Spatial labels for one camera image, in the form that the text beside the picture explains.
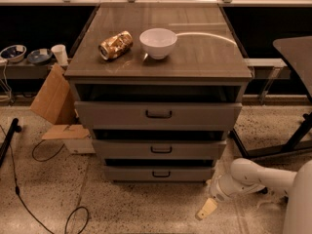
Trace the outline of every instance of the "cabinet top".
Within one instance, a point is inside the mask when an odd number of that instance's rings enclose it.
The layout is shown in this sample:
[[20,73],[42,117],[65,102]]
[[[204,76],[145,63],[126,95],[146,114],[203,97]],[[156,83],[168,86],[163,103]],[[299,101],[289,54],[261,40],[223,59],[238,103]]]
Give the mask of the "cabinet top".
[[[139,35],[162,27],[177,34],[175,49],[164,59],[149,57]],[[104,60],[98,45],[124,30],[134,44],[117,59]],[[209,3],[102,4],[65,76],[71,78],[250,80],[250,70],[217,5]]]

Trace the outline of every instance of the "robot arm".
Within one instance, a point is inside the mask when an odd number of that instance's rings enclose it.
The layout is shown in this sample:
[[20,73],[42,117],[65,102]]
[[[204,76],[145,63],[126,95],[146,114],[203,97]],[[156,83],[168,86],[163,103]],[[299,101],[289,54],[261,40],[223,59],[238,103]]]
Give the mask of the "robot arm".
[[240,194],[260,191],[265,187],[289,195],[296,172],[264,168],[247,159],[236,159],[232,162],[230,172],[221,175],[210,183],[209,198],[204,207],[196,214],[204,219],[211,214],[217,202],[225,202]]
[[201,220],[211,214],[217,202],[259,191],[264,187],[289,197],[283,234],[309,234],[312,230],[312,161],[296,172],[264,168],[247,160],[234,160],[230,172],[216,178],[210,186],[211,198],[196,214]]

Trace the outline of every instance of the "open drawer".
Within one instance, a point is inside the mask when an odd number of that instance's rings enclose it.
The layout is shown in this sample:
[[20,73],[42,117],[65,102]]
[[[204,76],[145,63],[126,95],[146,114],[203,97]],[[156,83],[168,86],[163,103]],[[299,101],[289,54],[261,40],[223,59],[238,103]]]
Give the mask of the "open drawer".
[[206,159],[215,165],[226,146],[223,141],[152,141],[152,140],[93,140],[101,162],[107,159]]
[[210,167],[104,167],[110,181],[206,181],[214,175]]
[[85,102],[75,103],[90,129],[230,131],[241,103]]

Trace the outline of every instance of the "gold can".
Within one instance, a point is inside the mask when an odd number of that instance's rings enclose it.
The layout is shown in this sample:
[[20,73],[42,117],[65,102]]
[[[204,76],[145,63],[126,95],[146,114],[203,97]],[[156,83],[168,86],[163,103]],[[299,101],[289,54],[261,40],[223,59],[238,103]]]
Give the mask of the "gold can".
[[114,35],[98,45],[98,50],[103,59],[117,59],[127,52],[134,44],[133,37],[128,31]]

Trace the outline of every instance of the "terrazzo floor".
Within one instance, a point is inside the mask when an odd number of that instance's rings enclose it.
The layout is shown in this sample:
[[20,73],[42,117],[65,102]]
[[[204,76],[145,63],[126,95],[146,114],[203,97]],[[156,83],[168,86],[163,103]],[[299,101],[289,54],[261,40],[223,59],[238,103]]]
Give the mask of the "terrazzo floor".
[[[247,149],[286,140],[311,106],[244,106],[236,130]],[[281,234],[287,203],[282,195],[239,196],[218,204],[202,221],[196,212],[208,198],[202,183],[111,183],[95,154],[73,155],[63,148],[53,159],[38,162],[33,148],[51,124],[29,110],[28,105],[0,106],[0,125],[8,131],[19,118],[21,133],[14,134],[17,184],[29,210],[52,233],[64,233],[66,221],[77,207],[86,207],[89,218],[82,233],[217,233]],[[4,134],[0,133],[0,142]],[[62,146],[60,140],[43,142],[34,152],[46,159]],[[225,174],[240,157],[233,139],[216,164],[214,176]],[[259,159],[260,165],[297,171],[312,159],[312,152]],[[78,233],[86,223],[81,209],[68,223],[67,233]],[[0,168],[0,233],[50,233],[25,209],[16,195],[11,150]]]

